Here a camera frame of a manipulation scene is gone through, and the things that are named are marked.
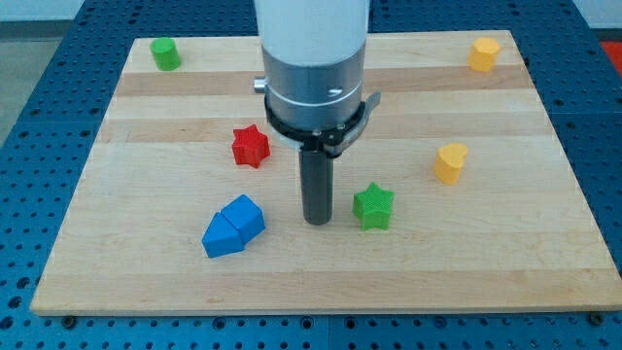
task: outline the wooden board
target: wooden board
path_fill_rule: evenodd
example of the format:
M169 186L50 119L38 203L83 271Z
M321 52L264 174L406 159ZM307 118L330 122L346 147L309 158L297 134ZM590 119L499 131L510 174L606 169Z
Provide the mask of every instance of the wooden board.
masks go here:
M491 73L470 44L502 45ZM270 133L259 40L187 38L157 72L134 43L31 305L40 315L213 315L607 310L622 281L506 31L371 35L364 136L335 162L334 215L301 215L297 156ZM272 156L236 166L232 129L256 123ZM435 151L469 146L457 186ZM387 231L362 232L353 194L395 191ZM241 193L267 230L207 258L215 212Z

